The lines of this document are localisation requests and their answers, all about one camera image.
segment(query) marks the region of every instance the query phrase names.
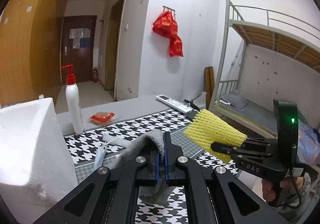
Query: red pump cap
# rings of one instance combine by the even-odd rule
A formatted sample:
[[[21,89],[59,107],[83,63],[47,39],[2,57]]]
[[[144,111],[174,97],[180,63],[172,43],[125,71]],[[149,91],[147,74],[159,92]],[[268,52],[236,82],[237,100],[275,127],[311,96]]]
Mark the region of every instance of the red pump cap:
[[[60,69],[64,69],[64,68],[68,69],[68,75],[67,75],[67,78],[66,78],[67,85],[72,85],[72,84],[76,83],[76,77],[72,73],[72,67],[73,67],[73,64],[69,64],[69,65],[65,65],[65,66],[60,68]]]

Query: fire extinguisher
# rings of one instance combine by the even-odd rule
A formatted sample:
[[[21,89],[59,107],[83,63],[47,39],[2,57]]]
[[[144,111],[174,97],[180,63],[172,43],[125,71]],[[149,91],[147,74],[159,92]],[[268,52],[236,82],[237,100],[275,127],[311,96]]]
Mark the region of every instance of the fire extinguisher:
[[[99,81],[98,67],[95,67],[93,69],[93,82],[98,82],[98,81]]]

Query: red snack packet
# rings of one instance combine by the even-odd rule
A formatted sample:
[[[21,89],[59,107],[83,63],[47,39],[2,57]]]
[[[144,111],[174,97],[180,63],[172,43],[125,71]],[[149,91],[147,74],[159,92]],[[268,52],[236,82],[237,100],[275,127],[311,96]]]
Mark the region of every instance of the red snack packet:
[[[98,112],[90,117],[92,123],[96,125],[105,125],[108,121],[112,121],[115,114],[112,112]]]
[[[171,11],[164,11],[153,23],[153,32],[160,36],[171,38],[178,32],[178,24],[173,19]]]
[[[178,37],[178,35],[175,35],[170,40],[170,46],[169,46],[169,56],[181,56],[183,57],[182,53],[182,40]]]

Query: mattress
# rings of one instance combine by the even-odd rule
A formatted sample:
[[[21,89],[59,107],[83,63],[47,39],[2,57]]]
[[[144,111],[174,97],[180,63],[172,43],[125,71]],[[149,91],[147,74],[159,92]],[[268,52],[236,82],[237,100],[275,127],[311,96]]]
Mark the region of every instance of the mattress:
[[[241,110],[234,106],[224,104],[220,101],[217,101],[215,105],[222,109],[227,109],[235,116],[239,115],[247,120],[252,121],[274,136],[277,134],[277,122],[274,113],[258,105],[257,103],[248,100],[248,104]]]

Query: bunk bed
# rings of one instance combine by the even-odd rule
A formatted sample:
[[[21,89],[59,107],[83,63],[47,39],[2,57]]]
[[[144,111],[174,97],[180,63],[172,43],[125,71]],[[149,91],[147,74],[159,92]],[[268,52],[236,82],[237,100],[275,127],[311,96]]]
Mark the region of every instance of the bunk bed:
[[[245,21],[241,14],[239,13],[237,7],[251,8],[263,10],[266,12],[267,16],[267,25],[257,24]],[[271,27],[269,25],[270,21],[277,21],[289,26],[295,27],[299,30],[302,30],[313,37],[320,40],[316,35],[298,27],[293,24],[270,18],[269,14],[277,13],[291,19],[303,22],[306,25],[314,28],[318,32],[319,29],[314,27],[311,24],[308,24],[298,18],[284,14],[278,11],[267,10],[263,8],[244,6],[244,5],[233,5],[230,0],[226,0],[226,15],[225,15],[225,26],[222,42],[222,51],[220,56],[219,68],[216,77],[216,84],[213,90],[212,99],[210,102],[209,110],[213,113],[219,113],[225,115],[228,118],[242,124],[243,126],[251,129],[252,131],[258,133],[259,135],[266,138],[275,138],[277,133],[276,119],[273,111],[269,111],[264,107],[248,101],[248,104],[244,109],[239,110],[232,105],[225,104],[220,101],[223,94],[228,94],[235,90],[238,90],[240,77],[244,64],[244,56],[246,47],[251,45],[256,45],[270,49],[272,51],[278,52],[280,54],[286,55],[292,59],[295,59],[315,71],[320,73],[320,48],[316,45],[310,43],[309,41],[291,34],[287,31]],[[242,49],[242,57],[240,62],[239,75],[237,79],[232,80],[221,80],[222,69],[226,54],[227,41],[228,41],[228,31],[232,27],[244,40],[244,45]]]

